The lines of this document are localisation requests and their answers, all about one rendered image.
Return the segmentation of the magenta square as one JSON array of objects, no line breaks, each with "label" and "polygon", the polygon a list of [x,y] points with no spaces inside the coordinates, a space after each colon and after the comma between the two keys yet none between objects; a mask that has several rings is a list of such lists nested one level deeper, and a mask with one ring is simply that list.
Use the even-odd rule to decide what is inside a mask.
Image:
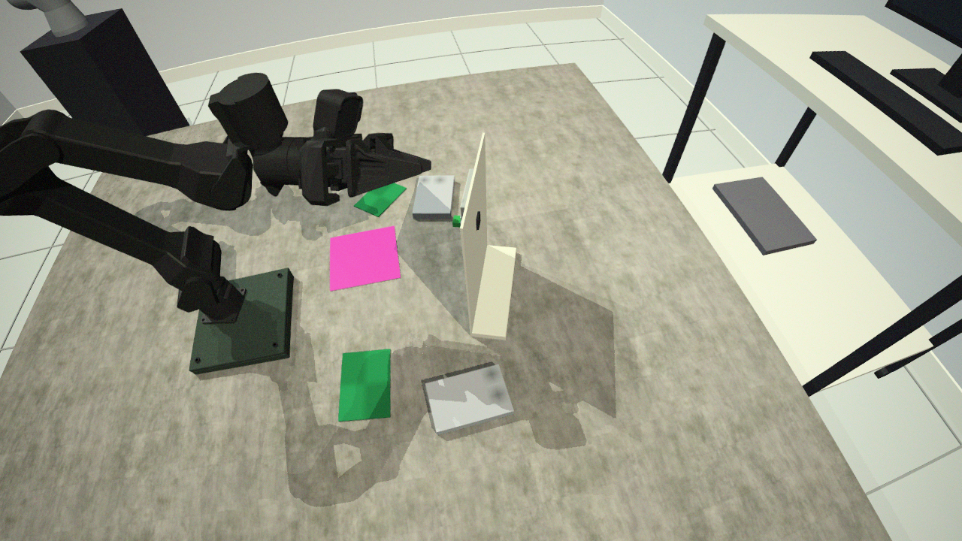
[{"label": "magenta square", "polygon": [[330,237],[330,291],[398,278],[394,226]]}]

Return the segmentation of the green flat square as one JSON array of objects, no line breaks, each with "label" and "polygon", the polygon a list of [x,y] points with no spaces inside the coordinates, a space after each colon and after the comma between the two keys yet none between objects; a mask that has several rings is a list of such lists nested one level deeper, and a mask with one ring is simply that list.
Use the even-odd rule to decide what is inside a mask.
[{"label": "green flat square", "polygon": [[390,349],[343,353],[339,422],[388,418]]},{"label": "green flat square", "polygon": [[364,212],[372,213],[372,215],[375,215],[377,218],[379,218],[381,213],[386,211],[389,205],[394,203],[394,201],[399,198],[400,194],[402,194],[405,189],[407,188],[401,187],[396,183],[392,183],[378,189],[372,189],[371,191],[367,192],[363,198],[358,200],[354,207],[357,207],[359,210]]}]

